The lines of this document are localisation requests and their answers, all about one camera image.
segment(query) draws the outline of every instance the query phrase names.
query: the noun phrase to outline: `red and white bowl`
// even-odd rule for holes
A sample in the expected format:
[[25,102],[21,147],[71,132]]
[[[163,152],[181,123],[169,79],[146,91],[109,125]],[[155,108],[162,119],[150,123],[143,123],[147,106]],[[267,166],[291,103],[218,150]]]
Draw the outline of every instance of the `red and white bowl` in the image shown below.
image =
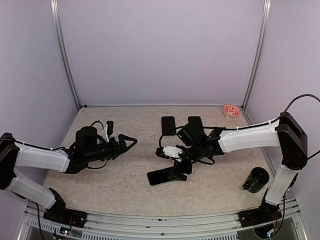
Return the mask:
[[235,119],[240,115],[240,108],[233,104],[226,104],[222,107],[224,115],[228,119]]

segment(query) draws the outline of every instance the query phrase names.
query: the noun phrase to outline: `black cup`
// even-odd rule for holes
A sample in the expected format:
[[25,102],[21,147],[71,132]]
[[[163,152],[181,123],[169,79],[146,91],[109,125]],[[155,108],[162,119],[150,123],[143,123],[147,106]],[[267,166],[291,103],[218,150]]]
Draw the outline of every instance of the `black cup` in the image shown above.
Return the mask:
[[243,184],[243,189],[256,194],[269,182],[269,174],[262,167],[255,167]]

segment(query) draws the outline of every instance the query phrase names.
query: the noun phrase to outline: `beige tabletop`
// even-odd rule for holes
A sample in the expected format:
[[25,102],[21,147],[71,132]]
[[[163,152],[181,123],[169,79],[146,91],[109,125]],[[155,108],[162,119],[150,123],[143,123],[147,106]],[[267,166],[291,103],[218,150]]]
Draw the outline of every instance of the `beige tabletop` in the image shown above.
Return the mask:
[[[200,116],[204,126],[236,127],[247,123],[241,115],[227,119],[221,107],[139,106],[82,108],[70,127],[63,146],[69,147],[76,131],[96,120],[114,121],[114,135],[138,139],[138,144],[99,170],[78,174],[49,171],[44,186],[56,190],[69,208],[100,213],[137,216],[187,216],[243,210],[260,205],[265,189],[249,193],[242,189],[254,167],[268,172],[261,149],[252,148],[216,156],[214,165],[196,163],[187,181],[149,185],[147,173],[171,167],[173,161],[155,155],[161,135],[161,117],[174,116],[176,126],[188,123],[188,116]],[[182,145],[176,136],[163,144]],[[103,162],[90,165],[98,167]]]

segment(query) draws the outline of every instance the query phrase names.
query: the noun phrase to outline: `white wall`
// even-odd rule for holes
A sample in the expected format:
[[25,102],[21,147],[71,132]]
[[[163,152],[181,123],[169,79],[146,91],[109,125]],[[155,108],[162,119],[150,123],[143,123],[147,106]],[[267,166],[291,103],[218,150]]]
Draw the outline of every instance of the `white wall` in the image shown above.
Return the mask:
[[242,103],[263,0],[59,1],[81,103]]
[[[0,135],[56,147],[76,108],[67,84],[50,1],[0,0]],[[46,171],[22,170],[41,183]],[[0,240],[16,239],[27,202],[0,190]]]
[[[277,117],[296,96],[320,97],[320,1],[273,0],[248,114],[255,123]],[[320,149],[320,104],[300,99],[289,111],[308,135],[308,155]],[[279,149],[269,149],[279,166]],[[299,173],[296,196],[312,240],[320,236],[320,155]]]

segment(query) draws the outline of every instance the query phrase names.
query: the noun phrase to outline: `cylindrical container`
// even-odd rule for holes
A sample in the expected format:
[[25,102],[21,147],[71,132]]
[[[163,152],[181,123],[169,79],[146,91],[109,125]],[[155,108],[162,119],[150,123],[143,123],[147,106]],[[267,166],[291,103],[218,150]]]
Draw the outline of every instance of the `cylindrical container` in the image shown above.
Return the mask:
[[264,168],[255,167],[251,170],[242,187],[250,193],[255,194],[269,182],[269,178],[269,174]]

